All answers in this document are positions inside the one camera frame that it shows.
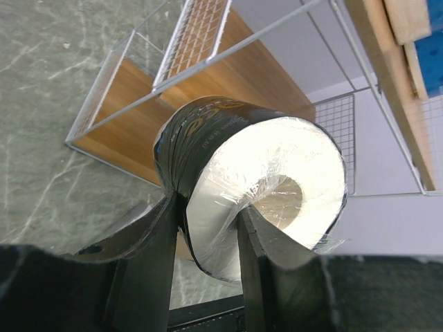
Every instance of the metal rod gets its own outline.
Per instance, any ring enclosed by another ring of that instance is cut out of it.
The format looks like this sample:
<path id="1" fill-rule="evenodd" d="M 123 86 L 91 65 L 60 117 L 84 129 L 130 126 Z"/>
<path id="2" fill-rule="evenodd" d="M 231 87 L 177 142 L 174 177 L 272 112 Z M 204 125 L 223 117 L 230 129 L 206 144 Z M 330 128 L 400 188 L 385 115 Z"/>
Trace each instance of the metal rod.
<path id="1" fill-rule="evenodd" d="M 300 3 L 302 5 L 305 5 L 305 1 L 304 0 L 300 0 Z M 335 52 L 332 50 L 332 47 L 330 46 L 330 44 L 327 42 L 324 34 L 321 32 L 320 28 L 318 27 L 317 22 L 314 20 L 314 18 L 312 17 L 311 13 L 308 12 L 307 16 L 309 17 L 309 19 L 311 20 L 312 25 L 314 26 L 314 28 L 317 30 L 318 35 L 320 36 L 321 40 L 323 40 L 323 43 L 325 44 L 327 50 L 329 51 L 330 55 L 332 56 L 332 58 L 334 59 L 334 61 L 336 62 L 337 66 L 340 68 L 341 73 L 343 74 L 343 76 L 345 77 L 345 79 L 347 80 L 347 83 L 349 83 L 349 85 L 351 86 L 353 91 L 356 91 L 356 87 L 354 85 L 354 83 L 352 83 L 351 78 L 347 75 L 345 69 L 343 68 L 343 66 L 341 65 L 340 61 L 338 60 L 338 57 L 336 56 Z"/>
<path id="2" fill-rule="evenodd" d="M 171 54 L 175 50 L 177 34 L 179 33 L 179 30 L 183 28 L 183 20 L 185 19 L 185 15 L 188 13 L 188 8 L 189 8 L 189 6 L 191 6 L 191 3 L 193 5 L 194 0 L 186 0 L 185 4 L 183 6 L 183 10 L 180 13 L 179 20 L 177 21 L 174 31 L 172 32 L 171 39 L 169 40 L 168 47 L 166 48 L 165 55 L 163 56 L 163 59 L 161 60 L 159 72 L 157 73 L 157 76 L 155 77 L 154 82 L 152 83 L 152 92 L 157 90 L 156 85 L 163 79 L 163 75 L 165 73 L 165 67 L 169 61 Z"/>
<path id="3" fill-rule="evenodd" d="M 342 93 L 341 95 L 335 95 L 334 97 L 327 98 L 327 99 L 321 100 L 319 102 L 315 102 L 314 106 L 317 106 L 317 105 L 320 105 L 320 104 L 324 104 L 324 103 L 327 103 L 327 102 L 331 102 L 331 101 L 334 101 L 334 100 L 337 100 L 337 99 L 342 99 L 342 98 L 345 98 L 345 97 L 349 97 L 350 95 L 354 95 L 355 93 L 366 91 L 366 90 L 369 90 L 369 89 L 371 89 L 371 87 L 367 86 L 367 87 L 364 87 L 364 88 L 361 88 L 361 89 L 357 89 L 355 91 L 349 91 L 349 92 Z"/>
<path id="4" fill-rule="evenodd" d="M 374 94 L 377 104 L 380 106 L 381 112 L 384 115 L 386 122 L 389 124 L 389 128 L 390 128 L 392 134 L 394 135 L 395 140 L 397 141 L 397 144 L 399 145 L 400 150 L 401 150 L 404 158 L 406 159 L 406 162 L 408 163 L 409 169 L 413 173 L 414 180 L 415 180 L 420 192 L 422 194 L 426 194 L 426 190 L 422 185 L 420 175 L 419 175 L 417 169 L 415 168 L 412 160 L 409 157 L 409 154 L 408 154 L 409 149 L 403 140 L 402 134 L 399 132 L 398 128 L 396 127 L 395 120 L 392 119 L 392 116 L 389 113 L 389 108 L 386 105 L 386 102 L 384 101 L 382 96 L 379 95 L 379 93 L 378 93 L 377 83 L 373 82 L 372 74 L 371 74 L 369 68 L 366 66 L 365 60 L 364 60 L 362 54 L 360 53 L 358 46 L 356 45 L 356 42 L 354 40 L 354 37 L 352 36 L 352 33 L 350 32 L 350 29 L 347 27 L 347 24 L 346 24 L 345 18 L 343 17 L 341 9 L 339 8 L 336 0 L 329 0 L 329 4 L 332 8 L 332 11 L 333 11 L 335 17 L 337 18 L 338 22 L 340 23 L 340 27 L 346 36 L 347 42 L 351 46 L 352 52 L 354 53 L 354 55 L 357 59 L 357 62 L 359 63 L 360 69 L 363 71 L 363 75 L 365 76 L 365 79 L 368 81 L 368 84 L 370 85 L 370 88 L 372 90 L 372 93 Z"/>
<path id="5" fill-rule="evenodd" d="M 377 198 L 388 198 L 388 197 L 409 197 L 409 196 L 423 196 L 421 192 L 404 192 L 401 194 L 370 194 L 370 195 L 349 195 L 349 199 L 377 199 Z"/>
<path id="6" fill-rule="evenodd" d="M 326 2 L 326 0 L 312 0 L 311 2 L 307 3 L 306 5 L 303 5 L 303 6 L 299 7 L 299 8 L 297 8 L 297 9 L 295 9 L 294 11 L 290 12 L 288 15 L 286 15 L 286 16 L 282 17 L 281 19 L 279 19 L 279 20 L 273 22 L 272 24 L 268 25 L 266 28 L 263 28 L 260 31 L 258 31 L 256 33 L 254 33 L 253 35 L 249 36 L 248 38 L 242 40 L 240 43 L 238 43 L 238 44 L 236 44 L 234 46 L 231 46 L 230 48 L 228 48 L 224 52 L 221 52 L 220 54 L 216 55 L 212 59 L 208 59 L 207 61 L 204 61 L 204 63 L 202 63 L 200 65 L 197 64 L 195 66 L 190 67 L 186 71 L 182 71 L 181 73 L 179 73 L 176 76 L 175 80 L 168 80 L 167 84 L 164 84 L 164 85 L 160 86 L 156 90 L 151 91 L 151 93 L 149 93 L 145 97 L 140 98 L 139 100 L 133 102 L 132 104 L 130 104 L 130 105 L 122 108 L 121 110 L 115 112 L 114 114 L 108 116 L 107 118 L 105 118 L 101 122 L 96 123 L 95 125 L 91 126 L 89 129 L 87 129 L 83 134 L 78 136 L 78 138 L 87 135 L 88 133 L 93 131 L 95 128 L 98 128 L 98 127 L 104 125 L 105 123 L 113 120 L 114 118 L 118 117 L 120 114 L 122 114 L 122 113 L 124 113 L 124 112 L 126 112 L 126 111 L 128 111 L 130 109 L 132 109 L 133 107 L 137 107 L 138 105 L 146 102 L 147 100 L 151 99 L 155 95 L 159 95 L 160 93 L 162 93 L 165 90 L 169 89 L 170 87 L 174 86 L 175 84 L 186 80 L 187 78 L 195 75 L 196 73 L 202 71 L 203 69 L 207 68 L 208 66 L 210 66 L 212 64 L 215 64 L 218 61 L 223 60 L 225 57 L 228 57 L 229 55 L 232 55 L 233 53 L 235 53 L 238 50 L 242 49 L 243 47 L 248 46 L 249 44 L 252 44 L 256 40 L 262 38 L 263 36 L 267 35 L 271 31 L 275 30 L 276 28 L 284 25 L 285 23 L 287 23 L 288 21 L 290 21 L 294 17 L 297 17 L 298 15 L 304 14 L 308 10 L 310 10 L 310 9 L 312 9 L 312 8 L 322 4 L 322 3 L 325 3 L 325 2 Z"/>
<path id="7" fill-rule="evenodd" d="M 229 8 L 231 5 L 232 0 L 227 0 L 223 14 L 221 15 L 220 24 L 217 29 L 217 33 L 215 35 L 215 41 L 214 41 L 214 49 L 209 55 L 208 59 L 212 59 L 214 56 L 217 55 L 217 52 L 219 50 L 220 42 L 222 41 L 222 35 L 224 31 L 224 26 L 226 24 L 226 21 L 228 20 L 228 14 L 229 14 Z"/>

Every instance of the wire rack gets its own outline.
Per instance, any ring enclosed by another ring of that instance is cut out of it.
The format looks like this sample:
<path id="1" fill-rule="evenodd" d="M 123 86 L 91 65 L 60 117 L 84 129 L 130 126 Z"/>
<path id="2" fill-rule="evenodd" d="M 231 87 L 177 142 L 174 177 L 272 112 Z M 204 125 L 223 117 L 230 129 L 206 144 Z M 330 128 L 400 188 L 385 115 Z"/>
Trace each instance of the wire rack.
<path id="1" fill-rule="evenodd" d="M 229 6 L 229 0 L 186 1 L 153 89 L 217 54 Z"/>
<path id="2" fill-rule="evenodd" d="M 372 91 L 417 184 L 417 192 L 399 194 L 425 194 L 430 196 L 443 193 L 443 97 L 432 98 L 423 103 L 424 118 L 419 119 L 421 121 L 420 125 L 425 127 L 426 137 L 424 139 L 429 141 L 431 147 L 428 152 L 430 156 L 428 157 L 432 158 L 433 161 L 433 173 L 438 188 L 437 191 L 428 192 L 420 181 L 419 172 L 414 165 L 390 108 L 383 98 L 383 93 L 379 91 L 376 78 L 372 75 L 372 70 L 367 65 L 365 57 L 344 19 L 342 13 L 344 9 L 340 8 L 337 0 L 311 0 L 307 3 L 300 0 L 300 2 L 301 7 L 296 8 L 293 12 L 257 31 L 240 43 L 218 52 L 230 8 L 230 0 L 186 0 L 184 4 L 179 0 L 165 0 L 108 54 L 66 142 L 70 145 L 74 138 L 84 136 L 131 108 L 156 97 L 175 84 L 259 40 L 288 21 L 300 15 L 307 15 L 350 86 L 348 93 L 316 104 L 317 123 L 331 133 L 343 153 L 347 167 L 349 194 L 356 196 L 356 193 L 359 192 L 357 188 L 358 181 L 356 180 L 356 155 L 359 149 L 356 147 L 355 140 L 354 96 L 358 92 L 367 89 Z M 327 38 L 322 34 L 314 18 L 310 15 L 309 11 L 311 9 L 324 3 L 328 3 L 334 13 L 368 86 L 361 89 L 355 87 L 353 81 L 344 71 L 340 59 L 334 54 Z M 164 27 L 162 35 L 156 33 L 159 24 L 162 28 Z M 95 124 L 93 123 L 95 116 L 103 103 L 120 63 L 125 57 L 133 61 L 149 76 L 155 77 L 152 91 L 145 97 Z"/>
<path id="3" fill-rule="evenodd" d="M 428 135 L 430 158 L 434 165 L 434 178 L 437 190 L 434 194 L 443 194 L 443 95 L 423 103 L 423 111 Z"/>
<path id="4" fill-rule="evenodd" d="M 325 128 L 341 149 L 347 171 L 347 193 L 355 193 L 354 95 L 316 104 L 316 122 Z"/>
<path id="5" fill-rule="evenodd" d="M 132 31 L 124 40 L 117 44 L 117 46 L 108 53 L 108 56 L 100 69 L 98 76 L 91 87 L 91 90 L 84 101 L 80 112 L 75 119 L 75 122 L 66 138 L 70 141 L 76 136 L 84 133 L 93 123 L 94 118 L 105 100 L 107 91 L 111 87 L 112 81 L 117 74 L 125 53 L 131 40 L 134 36 Z"/>

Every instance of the metal wire frame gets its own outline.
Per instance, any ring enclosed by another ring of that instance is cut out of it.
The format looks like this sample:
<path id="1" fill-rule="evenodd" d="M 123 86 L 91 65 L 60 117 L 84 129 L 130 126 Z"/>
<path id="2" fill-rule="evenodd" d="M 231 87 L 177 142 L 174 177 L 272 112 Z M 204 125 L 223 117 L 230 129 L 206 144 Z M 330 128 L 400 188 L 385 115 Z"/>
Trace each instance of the metal wire frame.
<path id="1" fill-rule="evenodd" d="M 367 88 L 363 88 L 363 89 L 356 89 L 355 85 L 353 85 L 351 79 L 348 77 L 347 73 L 344 71 L 343 67 L 341 66 L 337 56 L 334 54 L 334 51 L 331 49 L 331 47 L 329 46 L 327 40 L 325 39 L 325 37 L 323 36 L 322 32 L 320 31 L 320 29 L 318 28 L 318 26 L 316 25 L 314 19 L 312 18 L 312 16 L 310 15 L 309 11 L 319 5 L 322 5 L 324 3 L 329 3 L 330 8 L 332 9 L 332 12 L 334 13 L 336 20 L 339 24 L 339 26 L 341 27 L 341 30 L 343 31 L 343 34 L 346 37 L 346 40 L 352 50 L 352 52 L 354 53 L 354 56 L 356 57 L 356 60 L 360 66 L 360 69 L 363 73 L 363 76 L 365 77 L 367 83 L 368 83 L 368 87 Z M 237 52 L 238 50 L 242 49 L 245 46 L 248 46 L 249 44 L 255 42 L 256 40 L 262 38 L 263 36 L 267 35 L 268 33 L 270 33 L 271 31 L 275 30 L 276 28 L 286 24 L 288 21 L 295 19 L 297 16 L 303 15 L 307 13 L 309 18 L 311 19 L 311 21 L 314 24 L 314 28 L 318 31 L 318 34 L 320 35 L 321 39 L 325 42 L 325 45 L 328 49 L 328 51 L 331 53 L 331 56 L 334 58 L 335 62 L 337 63 L 338 67 L 340 68 L 343 76 L 345 77 L 346 81 L 349 83 L 350 85 L 350 91 L 347 94 L 353 94 L 353 93 L 357 93 L 359 91 L 365 90 L 365 89 L 370 89 L 372 94 L 374 95 L 377 104 L 379 105 L 382 114 L 384 116 L 384 118 L 386 119 L 390 130 L 393 134 L 393 136 L 395 137 L 395 140 L 397 141 L 397 144 L 399 145 L 399 148 L 405 158 L 405 161 L 407 162 L 407 165 L 415 179 L 415 183 L 417 185 L 418 188 L 418 192 L 413 192 L 413 193 L 405 193 L 405 194 L 377 194 L 377 195 L 366 195 L 366 196 L 359 196 L 359 197 L 371 197 L 371 196 L 403 196 L 403 195 L 427 195 L 427 196 L 432 196 L 434 195 L 434 193 L 432 192 L 427 192 L 426 188 L 422 185 L 422 182 L 420 180 L 420 176 L 419 176 L 419 172 L 417 171 L 416 167 L 414 166 L 413 162 L 412 162 L 412 158 L 409 155 L 409 150 L 408 147 L 406 145 L 406 143 L 404 142 L 403 136 L 399 130 L 399 128 L 397 127 L 397 123 L 395 122 L 391 112 L 390 112 L 390 108 L 387 105 L 386 101 L 383 99 L 382 93 L 379 90 L 379 87 L 377 85 L 376 80 L 373 78 L 372 74 L 371 74 L 371 70 L 369 69 L 369 66 L 366 64 L 363 55 L 361 54 L 361 51 L 359 50 L 357 43 L 354 39 L 354 37 L 352 36 L 352 33 L 350 32 L 349 27 L 347 26 L 347 23 L 344 19 L 342 10 L 340 8 L 340 6 L 337 4 L 336 0 L 311 0 L 308 3 L 304 3 L 302 2 L 301 7 L 295 9 L 294 11 L 290 12 L 289 14 L 285 15 L 284 17 L 280 18 L 279 20 L 273 22 L 272 24 L 268 25 L 267 27 L 257 31 L 256 33 L 252 34 L 250 37 L 244 39 L 243 41 L 239 42 L 238 44 L 231 46 L 229 49 L 219 53 L 219 54 L 215 54 L 216 49 L 214 48 L 213 53 L 211 54 L 211 56 L 207 57 L 204 61 L 198 62 L 195 65 L 189 66 L 186 69 L 184 69 L 183 71 L 180 71 L 179 73 L 177 73 L 176 75 L 173 75 L 171 77 L 169 77 L 166 80 L 163 80 L 162 82 L 158 83 L 157 87 L 155 89 L 152 90 L 151 93 L 149 93 L 148 95 L 146 95 L 145 97 L 133 102 L 132 104 L 124 107 L 123 109 L 115 112 L 113 115 L 109 116 L 108 118 L 104 119 L 102 122 L 99 122 L 97 124 L 91 125 L 87 130 L 83 131 L 83 133 L 81 133 L 78 137 L 82 137 L 87 135 L 88 133 L 90 133 L 91 131 L 93 131 L 94 129 L 96 129 L 97 127 L 103 125 L 106 122 L 109 122 L 111 120 L 113 120 L 115 117 L 119 116 L 120 114 L 130 110 L 133 107 L 136 107 L 138 105 L 140 105 L 141 103 L 145 102 L 146 100 L 149 100 L 150 98 L 153 98 L 154 96 L 164 92 L 165 90 L 167 90 L 168 88 L 174 86 L 175 84 L 178 84 L 179 82 L 184 81 L 185 79 L 193 76 L 194 74 L 198 73 L 199 71 L 202 71 L 203 69 L 205 69 L 206 67 L 215 64 L 216 62 L 223 60 L 225 57 L 228 57 L 229 55 L 232 55 L 233 53 Z M 180 27 L 180 22 L 177 24 L 176 26 L 176 30 L 175 34 L 177 35 L 177 33 L 179 33 L 179 27 Z M 168 58 L 165 56 L 163 58 L 163 62 L 165 65 L 167 62 Z M 335 97 L 335 99 L 339 99 L 339 98 L 343 98 L 344 95 L 341 96 L 337 96 Z"/>
<path id="2" fill-rule="evenodd" d="M 152 90 L 180 72 L 213 58 L 222 39 L 231 0 L 186 0 Z"/>
<path id="3" fill-rule="evenodd" d="M 355 96 L 348 93 L 316 103 L 316 123 L 325 128 L 341 148 L 347 170 L 347 193 L 356 192 Z"/>

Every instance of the white wall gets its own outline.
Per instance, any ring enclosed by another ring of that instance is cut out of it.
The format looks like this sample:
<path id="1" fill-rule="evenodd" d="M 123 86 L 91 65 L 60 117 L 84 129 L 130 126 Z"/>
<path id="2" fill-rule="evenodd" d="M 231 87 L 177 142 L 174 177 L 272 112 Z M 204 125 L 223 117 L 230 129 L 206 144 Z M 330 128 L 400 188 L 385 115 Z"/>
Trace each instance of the white wall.
<path id="1" fill-rule="evenodd" d="M 233 7 L 253 31 L 266 27 L 300 6 L 299 0 L 233 0 Z M 327 1 L 314 8 L 312 16 L 325 38 L 331 41 L 331 48 L 346 73 L 351 78 L 361 76 L 359 65 Z M 262 42 L 305 93 L 345 80 L 307 15 L 274 30 Z"/>
<path id="2" fill-rule="evenodd" d="M 311 93 L 322 100 L 346 92 L 337 84 Z M 414 192 L 417 187 L 372 93 L 356 94 L 356 188 L 359 194 Z M 443 131 L 439 132 L 443 141 Z M 349 198 L 333 239 L 334 253 L 442 255 L 443 197 Z"/>
<path id="3" fill-rule="evenodd" d="M 293 0 L 233 0 L 247 24 L 258 30 L 287 14 Z M 364 86 L 359 66 L 328 5 L 314 19 L 357 87 Z M 308 94 L 318 101 L 349 91 L 311 22 L 292 21 L 263 40 L 274 57 Z M 356 187 L 359 194 L 414 192 L 409 168 L 370 91 L 356 95 Z M 443 124 L 440 140 L 443 142 Z M 443 254 L 443 197 L 350 198 L 332 232 L 347 241 L 335 253 Z"/>

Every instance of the gray marble surface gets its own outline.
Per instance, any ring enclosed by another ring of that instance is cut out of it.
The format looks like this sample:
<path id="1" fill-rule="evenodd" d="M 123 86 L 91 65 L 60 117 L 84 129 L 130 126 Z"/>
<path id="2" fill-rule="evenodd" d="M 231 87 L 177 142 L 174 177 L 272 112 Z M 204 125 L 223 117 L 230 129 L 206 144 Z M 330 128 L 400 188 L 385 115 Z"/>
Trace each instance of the gray marble surface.
<path id="1" fill-rule="evenodd" d="M 193 261 L 175 260 L 170 302 L 171 309 L 242 293 L 241 286 L 230 285 L 209 277 L 201 272 Z"/>
<path id="2" fill-rule="evenodd" d="M 75 252 L 138 203 L 161 198 L 64 145 L 108 51 L 160 2 L 0 0 L 1 243 Z M 171 307 L 239 291 L 177 260 Z"/>

